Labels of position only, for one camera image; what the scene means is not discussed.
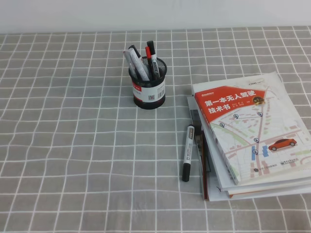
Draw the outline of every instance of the pen holder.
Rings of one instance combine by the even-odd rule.
[[[165,75],[167,72],[166,64],[159,58],[157,65],[160,78],[154,81],[142,81],[133,76],[130,69],[128,73],[132,78],[134,103],[143,109],[155,109],[160,107],[165,101]]]

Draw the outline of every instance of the car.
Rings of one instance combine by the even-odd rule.
[[[296,141],[294,139],[281,139],[276,141],[274,144],[268,147],[269,150],[276,151],[277,149],[288,147],[288,146],[294,146],[296,145]]]

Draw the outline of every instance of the black marker cap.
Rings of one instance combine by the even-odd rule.
[[[138,50],[136,49],[135,45],[131,45],[130,47],[128,47],[128,49],[130,49],[130,48],[133,48],[135,50],[137,57],[140,58],[140,54],[139,54]]]
[[[190,167],[191,167],[191,164],[184,163],[184,166],[183,166],[183,176],[181,178],[183,182],[188,182],[189,181]]]
[[[154,45],[153,40],[147,41],[147,45],[150,48],[151,55],[155,55],[156,51],[155,51],[155,45]]]

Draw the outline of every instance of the marker cap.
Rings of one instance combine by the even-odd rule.
[[[184,163],[184,166],[183,166],[183,176],[181,178],[183,182],[188,182],[189,181],[190,167],[191,167],[191,164]]]
[[[128,49],[130,49],[130,48],[133,48],[137,57],[140,58],[140,54],[139,54],[138,50],[136,49],[135,45],[131,45],[130,47],[128,47]]]
[[[147,58],[151,58],[151,53],[150,53],[150,48],[147,46],[146,48],[146,55],[147,55]]]
[[[147,45],[150,48],[151,55],[154,55],[156,51],[155,51],[155,45],[154,45],[153,40],[147,41]]]

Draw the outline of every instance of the marker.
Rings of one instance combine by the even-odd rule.
[[[135,50],[133,48],[130,48],[128,51],[130,53],[133,64],[134,64],[135,68],[137,69],[141,79],[143,79],[144,81],[149,81],[148,75],[146,74],[146,72],[143,68],[143,64],[142,64],[141,60],[138,59],[138,57],[135,53]]]
[[[132,75],[137,78],[137,75],[135,73],[135,69],[134,69],[134,66],[133,66],[133,62],[132,62],[132,59],[131,59],[131,56],[130,54],[128,53],[128,51],[123,51],[123,55],[128,63],[128,67],[130,68],[130,71],[132,73]]]
[[[156,51],[155,51],[155,46],[154,46],[154,42],[152,40],[147,42],[147,45],[150,49],[150,53],[151,53],[151,61],[152,61],[152,65],[153,65],[153,70],[155,73],[155,78],[158,79],[160,78],[160,72],[159,72],[159,67],[157,66],[157,61],[156,61]]]
[[[153,67],[152,67],[150,48],[147,46],[145,49],[146,49],[146,55],[147,55],[148,65],[149,65],[149,68],[150,68],[150,71],[151,71],[151,78],[152,78],[152,80],[156,80],[156,79],[155,79],[154,69],[153,69]]]
[[[183,176],[182,176],[182,181],[184,182],[188,182],[190,176],[193,136],[194,136],[194,126],[189,125],[187,129],[187,139],[185,145],[185,157],[184,157]]]
[[[128,49],[134,49],[138,59],[141,60],[142,63],[142,67],[144,68],[146,74],[148,75],[148,78],[151,79],[151,73],[150,70],[148,69],[148,67],[144,64],[144,59],[142,58],[142,56],[140,55],[140,53],[138,52],[138,50],[136,49],[135,45],[131,45],[130,47],[128,47]]]

